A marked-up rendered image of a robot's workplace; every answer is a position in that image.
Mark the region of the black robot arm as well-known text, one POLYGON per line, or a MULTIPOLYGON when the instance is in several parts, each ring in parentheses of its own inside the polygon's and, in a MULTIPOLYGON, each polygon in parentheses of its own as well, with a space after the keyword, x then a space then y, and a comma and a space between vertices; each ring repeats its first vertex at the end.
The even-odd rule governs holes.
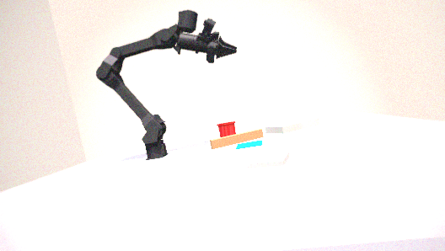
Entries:
MULTIPOLYGON (((166 144, 163 139, 167 126, 160 115, 151 114, 133 92, 125 85, 120 72, 123 61, 126 58, 137 56, 154 50, 167 50, 174 48, 180 55, 181 50, 193 51, 198 13, 194 10, 179 11, 178 24, 168 29, 161 29, 145 40, 139 40, 130 44, 112 47, 110 53, 102 61, 96 71, 96 77, 107 87, 114 90, 132 109, 142 121, 146 134, 142 138, 145 144, 147 159, 163 158, 167 153, 166 144), (185 34, 187 33, 187 34, 185 34)), ((204 29, 197 37, 205 41, 211 41, 212 30, 216 22, 212 19, 204 21, 204 29)))

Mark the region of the red cup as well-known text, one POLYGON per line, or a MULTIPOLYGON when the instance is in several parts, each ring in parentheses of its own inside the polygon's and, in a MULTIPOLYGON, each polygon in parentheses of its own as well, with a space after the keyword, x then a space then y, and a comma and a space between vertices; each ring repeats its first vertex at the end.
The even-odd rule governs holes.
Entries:
POLYGON ((219 129, 220 137, 231 136, 236 134, 234 123, 235 121, 218 124, 217 126, 219 129))

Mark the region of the orange flat bar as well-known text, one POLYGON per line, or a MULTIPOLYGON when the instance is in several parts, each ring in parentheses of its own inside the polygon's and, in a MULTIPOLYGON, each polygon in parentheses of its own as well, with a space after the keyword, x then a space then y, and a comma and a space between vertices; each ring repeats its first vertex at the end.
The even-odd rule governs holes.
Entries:
POLYGON ((224 136, 216 139, 210 140, 211 148, 216 149, 219 147, 226 147, 240 142, 247 142, 254 139, 264 137, 262 129, 257 129, 253 131, 246 131, 239 134, 234 134, 231 136, 224 136))

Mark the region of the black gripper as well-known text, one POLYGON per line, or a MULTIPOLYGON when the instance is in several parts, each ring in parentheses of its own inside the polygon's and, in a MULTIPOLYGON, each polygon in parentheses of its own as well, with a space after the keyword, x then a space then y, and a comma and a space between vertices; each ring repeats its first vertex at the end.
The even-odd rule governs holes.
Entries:
POLYGON ((209 42, 202 40, 195 35, 193 41, 193 51, 195 51, 196 54, 199 52, 206 53, 206 61, 208 63, 214 64, 215 56, 217 60, 218 58, 237 53, 237 47, 223 41, 222 37, 219 36, 219 32, 214 31, 210 37, 211 41, 209 42))

